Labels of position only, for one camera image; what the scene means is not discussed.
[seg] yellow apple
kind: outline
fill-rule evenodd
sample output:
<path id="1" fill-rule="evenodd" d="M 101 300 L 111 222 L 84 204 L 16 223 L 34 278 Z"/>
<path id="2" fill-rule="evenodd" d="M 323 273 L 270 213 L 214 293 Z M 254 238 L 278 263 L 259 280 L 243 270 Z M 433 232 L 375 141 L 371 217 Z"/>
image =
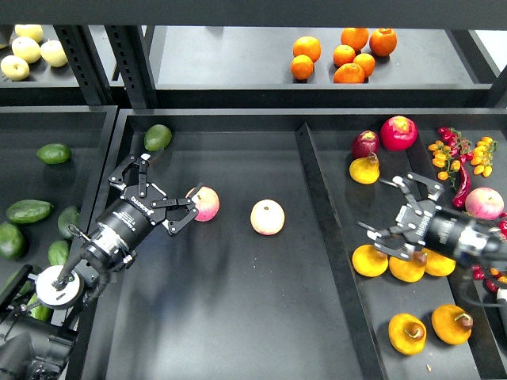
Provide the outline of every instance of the yellow apple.
<path id="1" fill-rule="evenodd" d="M 40 46 L 30 37 L 18 37 L 11 46 L 15 56 L 23 58 L 27 63 L 34 63 L 40 58 Z"/>
<path id="2" fill-rule="evenodd" d="M 44 36 L 42 25 L 37 24 L 18 24 L 14 26 L 14 31 L 18 37 L 30 37 L 37 43 L 42 41 L 42 37 Z"/>
<path id="3" fill-rule="evenodd" d="M 274 200 L 260 200 L 250 214 L 252 227 L 259 234 L 274 235 L 280 232 L 285 222 L 284 209 Z"/>
<path id="4" fill-rule="evenodd" d="M 2 73 L 12 81 L 22 81 L 30 75 L 27 62 L 15 55 L 7 55 L 0 63 Z"/>
<path id="5" fill-rule="evenodd" d="M 49 40 L 40 46 L 40 55 L 53 67 L 61 67 L 68 61 L 62 43 L 58 40 Z"/>

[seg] red apple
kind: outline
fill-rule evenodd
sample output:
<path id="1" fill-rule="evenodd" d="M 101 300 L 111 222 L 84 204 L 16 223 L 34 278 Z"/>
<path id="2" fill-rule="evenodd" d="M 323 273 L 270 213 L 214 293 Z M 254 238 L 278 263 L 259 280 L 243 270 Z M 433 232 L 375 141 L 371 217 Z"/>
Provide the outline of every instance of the red apple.
<path id="1" fill-rule="evenodd" d="M 250 222 L 259 234 L 274 235 L 284 226 L 284 209 L 274 200 L 260 200 L 253 206 Z"/>
<path id="2" fill-rule="evenodd" d="M 379 136 L 374 131 L 364 131 L 352 141 L 350 151 L 356 159 L 367 157 L 370 152 L 378 154 L 379 148 Z"/>
<path id="3" fill-rule="evenodd" d="M 186 196 L 189 196 L 193 189 L 187 192 Z M 199 210 L 199 214 L 196 216 L 196 221 L 198 222 L 212 220 L 216 213 L 219 212 L 219 196 L 212 188 L 203 186 L 192 198 L 192 201 L 196 204 L 196 209 Z"/>
<path id="4" fill-rule="evenodd" d="M 408 149 L 417 135 L 417 125 L 405 116 L 393 116 L 380 128 L 380 141 L 387 150 Z"/>
<path id="5" fill-rule="evenodd" d="M 465 210 L 476 218 L 496 219 L 504 211 L 504 200 L 492 188 L 476 188 L 465 199 Z"/>

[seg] pink apple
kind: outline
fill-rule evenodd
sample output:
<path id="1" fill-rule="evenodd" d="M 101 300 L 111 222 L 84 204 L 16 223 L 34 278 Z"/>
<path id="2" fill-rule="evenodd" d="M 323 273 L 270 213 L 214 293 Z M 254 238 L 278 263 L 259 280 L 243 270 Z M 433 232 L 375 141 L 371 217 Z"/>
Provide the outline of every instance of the pink apple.
<path id="1" fill-rule="evenodd" d="M 186 196 L 189 196 L 193 189 L 194 188 L 187 192 Z M 192 201 L 196 204 L 197 210 L 199 210 L 199 214 L 196 216 L 196 221 L 198 222 L 212 220 L 216 213 L 219 212 L 219 196 L 212 188 L 203 186 L 192 198 Z"/>
<path id="2" fill-rule="evenodd" d="M 284 226 L 284 209 L 274 200 L 260 200 L 253 206 L 250 222 L 259 234 L 274 235 Z"/>
<path id="3" fill-rule="evenodd" d="M 504 200 L 492 188 L 476 188 L 465 199 L 465 210 L 476 218 L 493 220 L 504 211 Z"/>

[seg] fruit stem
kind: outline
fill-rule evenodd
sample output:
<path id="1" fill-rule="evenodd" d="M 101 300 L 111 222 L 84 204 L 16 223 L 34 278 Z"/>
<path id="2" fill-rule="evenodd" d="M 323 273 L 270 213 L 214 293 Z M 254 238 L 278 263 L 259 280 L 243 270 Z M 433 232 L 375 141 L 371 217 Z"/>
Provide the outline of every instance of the fruit stem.
<path id="1" fill-rule="evenodd" d="M 461 317 L 465 317 L 467 319 L 467 321 L 472 319 L 472 317 L 470 315 L 468 315 L 467 313 L 461 313 L 458 317 L 454 318 L 454 321 L 458 321 Z"/>
<path id="2" fill-rule="evenodd" d="M 409 330 L 403 329 L 406 335 L 410 336 L 411 338 L 418 338 L 419 334 L 421 334 L 421 329 L 416 329 L 414 334 L 411 334 Z"/>

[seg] apple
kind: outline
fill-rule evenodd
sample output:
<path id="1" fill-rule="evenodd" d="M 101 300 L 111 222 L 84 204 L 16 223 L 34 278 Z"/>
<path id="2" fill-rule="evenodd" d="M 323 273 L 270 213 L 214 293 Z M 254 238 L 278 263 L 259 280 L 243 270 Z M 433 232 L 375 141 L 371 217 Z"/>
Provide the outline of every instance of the apple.
<path id="1" fill-rule="evenodd" d="M 27 63 L 34 63 L 40 58 L 40 46 L 30 37 L 18 37 L 11 46 L 15 56 Z"/>
<path id="2" fill-rule="evenodd" d="M 187 192 L 187 197 L 193 192 L 193 189 L 194 188 Z M 212 188 L 203 186 L 197 194 L 192 197 L 192 201 L 196 204 L 196 209 L 199 210 L 199 214 L 196 216 L 196 221 L 198 222 L 212 220 L 216 213 L 219 212 L 219 196 Z"/>
<path id="3" fill-rule="evenodd" d="M 378 154 L 379 148 L 379 136 L 374 131 L 364 131 L 352 141 L 350 151 L 354 159 L 356 159 L 367 157 L 370 152 Z"/>
<path id="4" fill-rule="evenodd" d="M 68 61 L 62 43 L 58 40 L 49 40 L 40 46 L 40 55 L 52 67 L 61 67 Z"/>
<path id="5" fill-rule="evenodd" d="M 387 150 L 410 148 L 419 134 L 417 125 L 405 116 L 393 116 L 380 128 L 380 141 Z"/>
<path id="6" fill-rule="evenodd" d="M 14 31 L 18 37 L 30 37 L 37 43 L 42 41 L 42 37 L 44 35 L 42 25 L 38 24 L 17 24 L 14 26 Z"/>
<path id="7" fill-rule="evenodd" d="M 259 234 L 277 234 L 284 226 L 284 209 L 274 200 L 260 200 L 253 206 L 250 222 Z"/>
<path id="8" fill-rule="evenodd" d="M 30 75 L 27 62 L 15 55 L 7 55 L 0 63 L 2 73 L 12 81 L 22 81 Z"/>
<path id="9" fill-rule="evenodd" d="M 504 200 L 492 188 L 476 188 L 465 199 L 465 210 L 476 218 L 493 220 L 504 211 Z"/>

